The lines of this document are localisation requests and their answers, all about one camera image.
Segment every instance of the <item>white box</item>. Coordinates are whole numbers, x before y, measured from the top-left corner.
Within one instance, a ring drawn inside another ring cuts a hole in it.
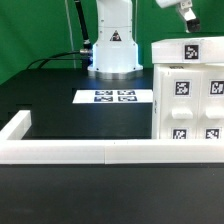
[[[224,138],[224,67],[157,64],[152,138]]]
[[[224,63],[224,37],[167,39],[152,43],[152,62]]]

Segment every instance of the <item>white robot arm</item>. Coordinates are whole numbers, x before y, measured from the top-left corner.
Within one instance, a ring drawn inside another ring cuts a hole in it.
[[[200,30],[200,20],[196,18],[191,9],[193,6],[191,0],[156,0],[156,2],[161,8],[176,5],[179,14],[186,23],[187,32],[191,33]]]
[[[156,0],[160,7],[178,5],[187,30],[199,29],[199,20],[191,10],[191,0]],[[132,38],[132,0],[96,0],[98,40],[93,45],[93,64],[89,75],[104,79],[129,79],[140,74],[138,45]]]

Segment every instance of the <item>black cable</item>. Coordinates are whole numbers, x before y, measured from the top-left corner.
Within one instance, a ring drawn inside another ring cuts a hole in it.
[[[42,68],[46,63],[48,63],[48,61],[51,61],[50,58],[59,58],[59,57],[63,57],[63,56],[67,56],[67,55],[74,55],[74,54],[79,54],[79,53],[80,53],[80,51],[71,51],[71,52],[64,52],[64,53],[52,55],[51,57],[49,57],[49,59],[44,60],[37,68],[38,69]]]
[[[82,36],[84,40],[83,46],[86,49],[92,49],[92,44],[90,43],[90,40],[89,40],[89,35],[86,28],[86,21],[85,21],[84,13],[82,10],[82,3],[80,0],[74,0],[74,1],[75,1],[76,9],[78,12],[78,16],[79,16],[81,30],[82,30]]]
[[[40,61],[47,61],[47,62],[49,62],[49,61],[72,61],[72,60],[83,60],[82,58],[42,58],[42,59],[38,59],[38,60],[36,60],[36,61],[33,61],[33,62],[31,62],[28,66],[27,66],[27,68],[26,69],[30,69],[30,67],[33,65],[33,64],[35,64],[35,63],[37,63],[37,62],[40,62]]]

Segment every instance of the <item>green screen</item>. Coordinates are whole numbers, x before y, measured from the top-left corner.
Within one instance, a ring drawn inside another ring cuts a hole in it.
[[[224,33],[224,1],[193,0],[194,11],[201,20],[201,32],[185,33],[175,7],[160,9],[155,0],[136,2],[136,41],[139,62],[152,67],[151,43],[168,38],[221,36]],[[87,28],[92,43],[97,40],[95,0],[82,0]],[[73,0],[68,0],[74,49],[82,48],[82,36]],[[1,0],[0,1],[0,83],[9,79],[37,59],[71,51],[65,0]],[[80,67],[77,61],[56,61],[46,67]]]

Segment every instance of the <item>black table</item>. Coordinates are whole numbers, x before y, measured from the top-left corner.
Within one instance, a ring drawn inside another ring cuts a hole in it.
[[[149,89],[74,70],[22,71],[0,86],[3,125],[32,111],[24,139],[150,138],[151,104],[73,105],[78,89]],[[220,224],[223,164],[0,165],[2,224]]]
[[[74,105],[72,101],[77,90],[152,89],[152,78],[152,69],[127,81],[97,80],[82,70],[22,71],[0,88],[2,127],[8,113],[30,109],[32,128],[25,139],[150,138],[151,103]]]

